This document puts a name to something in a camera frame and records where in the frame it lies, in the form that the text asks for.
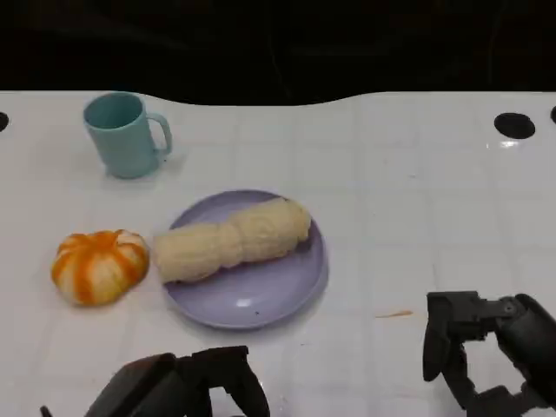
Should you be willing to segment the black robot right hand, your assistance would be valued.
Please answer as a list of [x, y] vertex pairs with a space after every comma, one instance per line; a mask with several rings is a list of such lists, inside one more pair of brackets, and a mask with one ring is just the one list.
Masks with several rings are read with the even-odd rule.
[[[555, 407], [555, 320], [531, 296], [483, 299], [475, 291], [427, 294], [422, 372], [426, 382], [442, 376], [469, 416], [522, 416]], [[469, 341], [496, 336], [500, 351], [525, 381], [518, 393], [497, 386], [478, 392], [467, 372]]]

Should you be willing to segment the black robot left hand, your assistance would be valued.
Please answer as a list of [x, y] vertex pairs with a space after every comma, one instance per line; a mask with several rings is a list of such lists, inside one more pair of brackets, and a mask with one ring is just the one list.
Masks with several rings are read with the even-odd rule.
[[211, 416], [210, 391], [222, 388], [244, 416], [269, 416], [269, 404], [248, 364], [245, 346], [132, 361], [109, 381], [88, 416]]

